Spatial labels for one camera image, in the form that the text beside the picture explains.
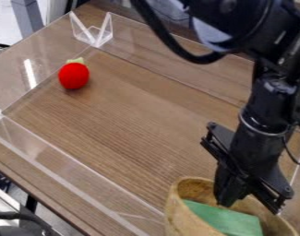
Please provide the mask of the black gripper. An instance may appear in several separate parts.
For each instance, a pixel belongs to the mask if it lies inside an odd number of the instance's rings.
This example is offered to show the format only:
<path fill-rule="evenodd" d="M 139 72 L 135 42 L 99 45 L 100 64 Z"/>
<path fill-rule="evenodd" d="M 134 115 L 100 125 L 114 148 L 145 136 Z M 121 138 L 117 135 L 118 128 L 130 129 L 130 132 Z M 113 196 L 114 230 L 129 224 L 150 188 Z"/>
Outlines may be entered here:
<path fill-rule="evenodd" d="M 277 214 L 285 201 L 293 197 L 293 189 L 278 167 L 293 128 L 285 126 L 250 126 L 240 114 L 236 131 L 209 122 L 208 134 L 199 144 L 217 161 L 213 195 L 222 207 L 232 207 L 248 195 L 253 195 L 268 210 Z"/>

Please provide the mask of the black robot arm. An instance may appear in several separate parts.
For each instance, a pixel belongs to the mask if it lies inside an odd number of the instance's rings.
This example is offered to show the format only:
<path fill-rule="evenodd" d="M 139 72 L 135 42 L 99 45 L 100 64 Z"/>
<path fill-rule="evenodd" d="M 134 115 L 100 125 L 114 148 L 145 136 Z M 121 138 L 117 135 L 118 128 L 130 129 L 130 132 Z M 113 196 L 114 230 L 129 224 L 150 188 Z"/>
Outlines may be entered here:
<path fill-rule="evenodd" d="M 213 195 L 230 207 L 254 195 L 277 213 L 293 197 L 278 168 L 300 128 L 300 9 L 293 0 L 174 0 L 193 18 L 201 42 L 217 53 L 254 60 L 238 126 L 208 123 L 201 145 L 217 159 Z"/>

